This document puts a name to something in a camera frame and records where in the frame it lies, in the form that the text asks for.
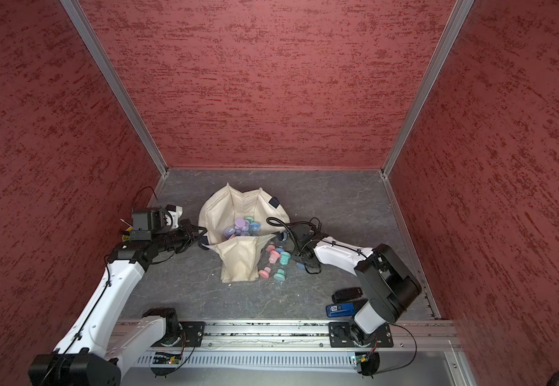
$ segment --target small plastic container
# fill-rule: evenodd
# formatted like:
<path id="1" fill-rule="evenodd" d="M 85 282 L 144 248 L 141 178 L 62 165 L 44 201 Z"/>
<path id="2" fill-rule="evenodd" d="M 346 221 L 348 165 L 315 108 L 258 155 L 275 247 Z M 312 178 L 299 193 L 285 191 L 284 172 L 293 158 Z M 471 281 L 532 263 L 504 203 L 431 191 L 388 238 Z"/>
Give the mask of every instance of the small plastic container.
<path id="1" fill-rule="evenodd" d="M 273 275 L 273 278 L 278 282 L 283 282 L 286 280 L 286 271 L 282 268 L 278 269 L 278 271 Z"/>
<path id="2" fill-rule="evenodd" d="M 238 217 L 237 220 L 234 221 L 234 227 L 235 228 L 241 228 L 243 229 L 246 225 L 248 225 L 247 221 L 245 221 L 245 219 Z"/>
<path id="3" fill-rule="evenodd" d="M 282 252 L 279 254 L 279 262 L 281 265 L 285 266 L 288 264 L 288 261 L 290 260 L 290 253 L 288 252 Z"/>
<path id="4" fill-rule="evenodd" d="M 275 264 L 275 262 L 277 262 L 277 260 L 280 258 L 280 254 L 277 253 L 276 251 L 271 251 L 270 255 L 269 255 L 269 262 L 271 264 Z"/>
<path id="5" fill-rule="evenodd" d="M 224 232 L 222 234 L 225 238 L 230 238 L 230 236 L 234 235 L 234 232 L 235 232 L 234 227 L 228 227 L 224 229 Z"/>
<path id="6" fill-rule="evenodd" d="M 258 231 L 260 230 L 260 224 L 257 222 L 252 222 L 249 224 L 249 234 L 252 236 L 258 236 Z"/>
<path id="7" fill-rule="evenodd" d="M 260 275 L 260 277 L 264 278 L 264 279 L 268 279 L 271 273 L 271 267 L 265 267 L 264 269 L 261 269 L 260 271 L 258 271 L 258 274 Z"/>

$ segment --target gray floor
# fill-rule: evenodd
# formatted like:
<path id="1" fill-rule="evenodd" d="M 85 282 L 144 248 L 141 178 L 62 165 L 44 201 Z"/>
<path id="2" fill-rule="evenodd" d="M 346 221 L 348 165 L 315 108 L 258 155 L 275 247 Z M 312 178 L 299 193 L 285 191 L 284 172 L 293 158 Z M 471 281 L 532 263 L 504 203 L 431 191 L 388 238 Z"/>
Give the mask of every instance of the gray floor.
<path id="1" fill-rule="evenodd" d="M 415 272 L 377 172 L 173 170 L 158 194 L 162 205 L 183 206 L 182 218 L 197 224 L 202 205 L 226 183 L 241 191 L 263 188 L 279 199 L 292 221 L 316 216 L 323 231 L 342 242 L 364 247 L 388 244 Z M 220 282 L 221 270 L 217 254 L 193 246 L 152 266 L 121 317 L 140 317 L 153 307 L 173 307 L 182 320 L 326 319 L 331 295 L 359 286 L 355 276 L 333 266 L 310 275 L 292 263 L 283 283 L 271 279 L 230 285 Z M 433 319 L 424 295 L 402 319 Z"/>

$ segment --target textured wall panel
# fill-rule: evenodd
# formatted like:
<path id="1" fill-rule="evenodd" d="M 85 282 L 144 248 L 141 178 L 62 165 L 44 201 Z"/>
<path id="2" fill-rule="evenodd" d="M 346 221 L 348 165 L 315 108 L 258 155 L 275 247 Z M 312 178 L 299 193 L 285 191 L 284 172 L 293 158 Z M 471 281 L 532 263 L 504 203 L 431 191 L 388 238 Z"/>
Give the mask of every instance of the textured wall panel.
<path id="1" fill-rule="evenodd" d="M 381 167 L 453 0 L 82 0 L 172 167 Z"/>
<path id="2" fill-rule="evenodd" d="M 28 384 L 158 178 L 58 0 L 0 2 L 0 385 Z"/>
<path id="3" fill-rule="evenodd" d="M 477 1 L 392 171 L 480 385 L 559 370 L 559 1 Z"/>

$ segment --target pastel bottle cap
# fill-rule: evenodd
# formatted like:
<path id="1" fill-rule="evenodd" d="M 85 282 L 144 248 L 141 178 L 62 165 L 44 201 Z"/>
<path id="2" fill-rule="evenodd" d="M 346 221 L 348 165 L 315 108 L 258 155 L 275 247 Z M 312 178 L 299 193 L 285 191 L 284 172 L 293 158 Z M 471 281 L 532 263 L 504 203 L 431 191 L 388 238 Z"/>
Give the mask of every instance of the pastel bottle cap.
<path id="1" fill-rule="evenodd" d="M 275 264 L 275 262 L 280 258 L 280 254 L 276 251 L 271 251 L 271 256 L 269 256 L 269 262 Z"/>
<path id="2" fill-rule="evenodd" d="M 225 238 L 229 238 L 230 236 L 234 235 L 234 228 L 233 227 L 228 227 L 226 229 L 224 229 L 223 235 Z"/>
<path id="3" fill-rule="evenodd" d="M 260 277 L 264 277 L 265 279 L 269 278 L 270 273 L 271 273 L 271 268 L 270 267 L 265 267 L 264 269 L 261 269 L 260 271 L 258 271 L 258 274 L 260 275 Z"/>
<path id="4" fill-rule="evenodd" d="M 283 282 L 284 280 L 286 280 L 286 271 L 284 271 L 282 268 L 278 269 L 277 273 L 273 275 L 273 278 L 278 282 Z"/>
<path id="5" fill-rule="evenodd" d="M 239 217 L 237 220 L 234 221 L 234 224 L 237 228 L 244 228 L 247 225 L 247 221 Z"/>

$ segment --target aluminum frame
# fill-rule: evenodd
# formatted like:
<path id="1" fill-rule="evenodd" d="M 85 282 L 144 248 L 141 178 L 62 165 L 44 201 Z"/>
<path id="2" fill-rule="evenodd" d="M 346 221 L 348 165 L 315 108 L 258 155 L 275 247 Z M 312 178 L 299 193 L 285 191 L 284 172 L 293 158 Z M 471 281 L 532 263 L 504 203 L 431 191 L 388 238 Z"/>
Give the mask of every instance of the aluminum frame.
<path id="1" fill-rule="evenodd" d="M 391 169 L 393 169 L 393 165 L 395 165 L 398 160 L 399 154 L 408 139 L 408 135 L 410 135 L 410 131 L 412 130 L 412 127 L 414 126 L 417 117 L 423 108 L 423 104 L 425 104 L 434 83 L 436 83 L 438 73 L 440 73 L 444 62 L 449 55 L 449 51 L 451 51 L 451 47 L 453 47 L 453 43 L 462 28 L 464 20 L 466 20 L 466 16 L 469 14 L 470 7 L 472 7 L 473 2 L 474 0 L 457 0 L 453 6 L 453 10 L 451 11 L 451 15 L 449 15 L 443 34 L 441 35 L 440 40 L 436 45 L 436 49 L 434 50 L 434 54 L 430 60 L 430 64 L 425 70 L 419 89 L 417 89 L 415 99 L 413 99 L 410 109 L 408 109 L 404 123 L 399 130 L 398 137 L 389 152 L 389 156 L 384 161 L 384 176 L 389 177 L 391 174 Z"/>
<path id="2" fill-rule="evenodd" d="M 431 293 L 430 284 L 428 283 L 428 279 L 425 277 L 425 272 L 423 271 L 423 267 L 421 265 L 421 261 L 419 260 L 415 245 L 412 243 L 410 232 L 406 227 L 404 216 L 402 216 L 402 210 L 399 208 L 398 199 L 395 197 L 395 193 L 393 193 L 391 181 L 389 181 L 389 177 L 386 177 L 384 174 L 382 175 L 382 179 L 384 191 L 389 198 L 389 204 L 391 205 L 393 216 L 396 218 L 396 222 L 398 223 L 399 233 L 402 236 L 402 240 L 404 241 L 404 245 L 406 245 L 406 250 L 408 251 L 408 258 L 412 262 L 413 266 L 417 268 L 415 276 L 417 277 L 417 280 L 419 280 L 419 282 L 422 284 L 423 292 L 430 302 L 432 314 L 436 319 L 442 319 L 443 315 L 440 313 L 440 310 L 436 305 L 436 301 L 434 300 L 434 296 Z"/>
<path id="3" fill-rule="evenodd" d="M 119 319 L 110 345 L 136 328 L 139 319 Z M 351 352 L 354 347 L 334 348 L 329 341 L 328 319 L 199 319 L 206 323 L 200 351 L 322 351 Z M 419 351 L 462 351 L 453 320 L 399 320 L 415 337 Z M 391 326 L 394 346 L 377 351 L 407 351 L 415 343 L 402 328 Z M 180 352 L 180 348 L 161 351 Z"/>
<path id="4" fill-rule="evenodd" d="M 147 126 L 144 124 L 138 110 L 136 110 L 136 106 L 129 97 L 127 89 L 123 85 L 121 78 L 119 78 L 115 68 L 112 66 L 106 51 L 99 42 L 93 27 L 91 27 L 89 23 L 89 19 L 87 19 L 82 7 L 80 6 L 80 3 L 78 3 L 78 0 L 61 0 L 61 4 L 63 4 L 67 15 L 74 24 L 74 27 L 76 27 L 76 30 L 83 39 L 83 42 L 95 60 L 95 63 L 104 74 L 112 92 L 121 104 L 123 111 L 129 118 L 129 121 L 136 130 L 136 133 L 138 133 L 145 149 L 153 159 L 157 170 L 159 170 L 162 176 L 166 175 L 168 172 L 168 165 L 155 144 L 153 137 L 149 133 Z"/>

